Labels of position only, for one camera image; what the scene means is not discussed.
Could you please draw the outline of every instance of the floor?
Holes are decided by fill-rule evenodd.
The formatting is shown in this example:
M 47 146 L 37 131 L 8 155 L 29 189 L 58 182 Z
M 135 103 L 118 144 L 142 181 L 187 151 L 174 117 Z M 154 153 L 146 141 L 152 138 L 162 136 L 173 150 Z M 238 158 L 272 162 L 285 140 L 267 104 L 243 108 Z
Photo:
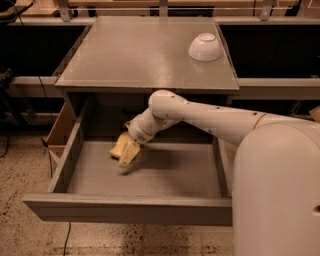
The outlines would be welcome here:
M 41 221 L 21 201 L 45 193 L 50 165 L 41 138 L 10 134 L 0 158 L 0 255 L 63 255 L 68 223 Z M 0 135 L 0 155 L 6 136 Z M 66 255 L 232 255 L 232 227 L 72 223 Z

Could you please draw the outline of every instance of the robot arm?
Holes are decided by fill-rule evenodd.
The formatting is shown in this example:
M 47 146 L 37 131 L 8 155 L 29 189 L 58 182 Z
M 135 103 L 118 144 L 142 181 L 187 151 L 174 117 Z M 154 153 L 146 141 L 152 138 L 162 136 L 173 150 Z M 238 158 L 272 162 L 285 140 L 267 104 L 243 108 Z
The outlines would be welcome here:
M 140 144 L 185 121 L 239 146 L 232 191 L 235 256 L 317 256 L 320 251 L 320 124 L 189 102 L 155 92 L 128 124 Z
M 128 133 L 135 142 L 145 144 L 158 131 L 180 121 L 236 146 L 258 126 L 274 122 L 301 122 L 300 119 L 263 112 L 190 102 L 170 91 L 159 90 L 151 95 L 149 108 L 127 124 Z

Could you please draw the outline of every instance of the bowl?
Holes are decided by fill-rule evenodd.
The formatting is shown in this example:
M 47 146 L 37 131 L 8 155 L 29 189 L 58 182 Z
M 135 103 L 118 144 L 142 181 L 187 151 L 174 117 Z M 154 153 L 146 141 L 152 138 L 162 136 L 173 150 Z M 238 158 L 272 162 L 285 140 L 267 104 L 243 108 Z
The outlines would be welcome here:
M 215 35 L 211 33 L 198 35 L 189 47 L 189 55 L 199 61 L 214 61 L 219 59 L 221 49 Z

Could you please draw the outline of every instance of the drawer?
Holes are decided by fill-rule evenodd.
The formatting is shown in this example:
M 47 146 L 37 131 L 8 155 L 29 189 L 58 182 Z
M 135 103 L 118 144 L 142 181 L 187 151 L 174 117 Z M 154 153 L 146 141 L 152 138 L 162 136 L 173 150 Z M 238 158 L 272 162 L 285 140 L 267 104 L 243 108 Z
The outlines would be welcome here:
M 112 100 L 86 98 L 48 193 L 23 202 L 44 221 L 231 225 L 216 140 L 189 125 L 171 127 L 121 169 L 108 151 L 135 113 L 112 107 Z
M 46 140 L 53 159 L 61 157 L 74 123 L 69 108 L 64 104 Z

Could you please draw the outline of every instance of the open drawer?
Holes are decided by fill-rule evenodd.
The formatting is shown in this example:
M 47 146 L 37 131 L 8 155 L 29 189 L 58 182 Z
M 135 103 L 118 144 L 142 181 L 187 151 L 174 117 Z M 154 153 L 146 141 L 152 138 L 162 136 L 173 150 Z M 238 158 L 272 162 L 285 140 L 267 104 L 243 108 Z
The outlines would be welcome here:
M 58 162 L 71 134 L 74 121 L 67 105 L 64 104 L 46 140 L 51 157 Z
M 121 169 L 108 151 L 133 113 L 104 105 L 110 100 L 86 98 L 48 193 L 26 195 L 23 202 L 44 221 L 231 225 L 212 136 L 172 127 Z

